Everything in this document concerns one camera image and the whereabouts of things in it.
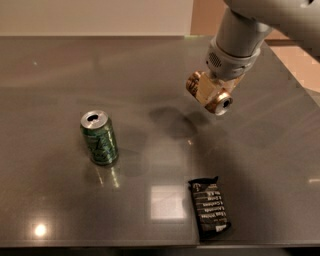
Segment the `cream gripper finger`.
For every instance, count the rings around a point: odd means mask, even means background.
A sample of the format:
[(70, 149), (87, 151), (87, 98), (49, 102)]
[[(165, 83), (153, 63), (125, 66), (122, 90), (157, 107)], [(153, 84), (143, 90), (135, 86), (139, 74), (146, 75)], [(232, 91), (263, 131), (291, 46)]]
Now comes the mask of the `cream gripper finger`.
[(196, 72), (195, 80), (195, 98), (201, 104), (223, 104), (230, 100), (223, 81), (211, 79), (205, 72)]

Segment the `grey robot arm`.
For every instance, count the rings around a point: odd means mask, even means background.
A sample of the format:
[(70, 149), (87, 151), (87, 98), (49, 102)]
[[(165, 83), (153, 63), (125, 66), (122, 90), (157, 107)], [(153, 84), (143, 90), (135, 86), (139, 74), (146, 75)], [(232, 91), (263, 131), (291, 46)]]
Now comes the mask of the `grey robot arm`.
[(199, 74), (196, 99), (222, 109), (253, 67), (263, 40), (276, 29), (320, 60), (320, 0), (224, 0), (227, 5)]

